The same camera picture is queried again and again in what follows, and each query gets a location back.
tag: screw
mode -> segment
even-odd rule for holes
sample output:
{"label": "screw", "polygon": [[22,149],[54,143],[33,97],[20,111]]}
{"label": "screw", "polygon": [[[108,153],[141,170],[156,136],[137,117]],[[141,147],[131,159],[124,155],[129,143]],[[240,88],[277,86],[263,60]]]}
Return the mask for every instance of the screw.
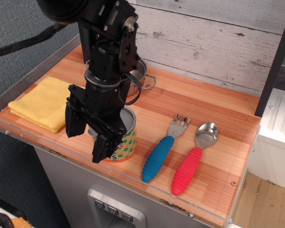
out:
{"label": "screw", "polygon": [[232,185],[233,187],[236,187],[236,186],[238,185],[238,183],[237,183],[236,181],[232,181],[232,182],[231,182],[231,185]]}

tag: folded towel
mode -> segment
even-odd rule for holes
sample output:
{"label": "folded towel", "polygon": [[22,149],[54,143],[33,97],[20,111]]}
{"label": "folded towel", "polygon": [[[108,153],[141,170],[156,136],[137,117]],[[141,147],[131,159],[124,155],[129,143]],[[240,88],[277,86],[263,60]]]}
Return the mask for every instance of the folded towel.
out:
{"label": "folded towel", "polygon": [[69,83],[48,77],[20,100],[9,103],[11,113],[56,133],[66,124]]}

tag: whitewashed wood wall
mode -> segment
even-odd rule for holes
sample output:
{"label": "whitewashed wood wall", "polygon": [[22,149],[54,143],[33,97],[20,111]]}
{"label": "whitewashed wood wall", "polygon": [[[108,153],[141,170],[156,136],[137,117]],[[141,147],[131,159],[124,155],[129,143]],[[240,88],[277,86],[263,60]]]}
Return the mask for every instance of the whitewashed wood wall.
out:
{"label": "whitewashed wood wall", "polygon": [[151,67],[260,96],[285,28],[285,0],[129,0]]}

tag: wooden floor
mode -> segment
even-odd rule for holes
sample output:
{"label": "wooden floor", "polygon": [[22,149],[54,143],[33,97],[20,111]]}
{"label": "wooden floor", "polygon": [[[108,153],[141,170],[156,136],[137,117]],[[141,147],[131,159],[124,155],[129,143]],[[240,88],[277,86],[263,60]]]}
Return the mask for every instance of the wooden floor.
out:
{"label": "wooden floor", "polygon": [[285,188],[248,173],[233,221],[241,228],[285,228]]}

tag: white appliance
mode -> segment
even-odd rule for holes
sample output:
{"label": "white appliance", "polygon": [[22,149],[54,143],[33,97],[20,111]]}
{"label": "white appliance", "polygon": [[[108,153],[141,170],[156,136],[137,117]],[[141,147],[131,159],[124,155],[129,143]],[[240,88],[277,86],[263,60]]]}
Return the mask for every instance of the white appliance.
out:
{"label": "white appliance", "polygon": [[273,89],[263,114],[248,172],[285,187],[285,91]]}

